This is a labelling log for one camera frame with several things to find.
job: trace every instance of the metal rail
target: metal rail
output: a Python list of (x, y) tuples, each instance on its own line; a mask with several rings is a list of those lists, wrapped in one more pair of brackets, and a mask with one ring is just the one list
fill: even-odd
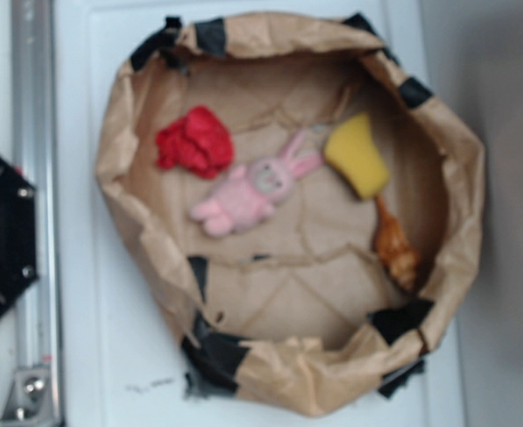
[(52, 0), (12, 0), (14, 161), (36, 186), (39, 279), (17, 303), (17, 361), (0, 426), (63, 423)]

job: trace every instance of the metal bracket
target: metal bracket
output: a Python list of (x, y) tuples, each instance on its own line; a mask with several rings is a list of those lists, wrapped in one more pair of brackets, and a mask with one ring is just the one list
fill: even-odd
[(52, 382), (46, 367), (21, 369), (14, 375), (0, 427), (52, 427)]

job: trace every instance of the aluminum frame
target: aluminum frame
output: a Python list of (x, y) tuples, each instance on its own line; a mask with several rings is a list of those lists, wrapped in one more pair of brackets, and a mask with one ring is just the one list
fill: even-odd
[(48, 386), (42, 400), (43, 408), (49, 410), (30, 414), (27, 419), (5, 410), (0, 426), (62, 425), (53, 3), (52, 0), (11, 0), (11, 8), (14, 162), (36, 186), (39, 275), (16, 307), (15, 384), (18, 385), (20, 377), (30, 369), (44, 369)]

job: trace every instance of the bunny ear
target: bunny ear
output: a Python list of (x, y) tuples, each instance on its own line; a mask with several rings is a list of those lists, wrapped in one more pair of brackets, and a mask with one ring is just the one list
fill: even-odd
[(303, 144), (303, 140), (305, 139), (305, 131), (301, 129), (298, 131), (295, 136), (283, 147), (281, 152), (279, 153), (279, 158), (281, 158), (284, 162), (291, 163), (291, 161), (294, 158), (295, 152), (300, 148), (300, 146)]
[(313, 172), (323, 163), (323, 156), (315, 151), (291, 160), (289, 163), (289, 168), (291, 169), (295, 179), (298, 179), (308, 173)]

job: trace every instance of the toy chicken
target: toy chicken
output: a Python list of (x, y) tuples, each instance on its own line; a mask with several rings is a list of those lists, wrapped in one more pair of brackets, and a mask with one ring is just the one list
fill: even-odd
[(392, 215), (382, 196), (374, 198), (378, 208), (379, 224), (374, 239), (374, 250), (390, 276), (407, 294), (417, 292), (417, 266), (421, 256), (408, 242), (398, 219)]

